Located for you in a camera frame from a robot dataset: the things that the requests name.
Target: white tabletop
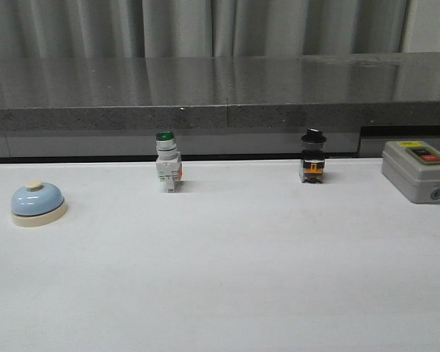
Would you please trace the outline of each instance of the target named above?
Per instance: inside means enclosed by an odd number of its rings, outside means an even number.
[[[0,165],[0,351],[440,351],[440,205],[381,159]],[[25,181],[69,205],[16,227]]]

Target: yellow label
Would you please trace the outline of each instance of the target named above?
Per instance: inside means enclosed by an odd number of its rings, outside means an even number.
[[[401,147],[419,147],[422,144],[418,141],[405,141],[398,143]]]

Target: green button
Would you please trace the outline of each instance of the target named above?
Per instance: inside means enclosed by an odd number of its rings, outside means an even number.
[[[157,141],[169,141],[170,139],[174,139],[175,135],[171,131],[163,131],[156,134]]]

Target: gray curtain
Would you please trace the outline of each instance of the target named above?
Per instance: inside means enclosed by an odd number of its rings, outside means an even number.
[[[440,51],[440,0],[0,0],[0,59]]]

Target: control box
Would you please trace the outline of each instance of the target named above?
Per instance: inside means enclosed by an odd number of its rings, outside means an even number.
[[[414,203],[440,203],[440,152],[421,141],[387,142],[383,175]]]

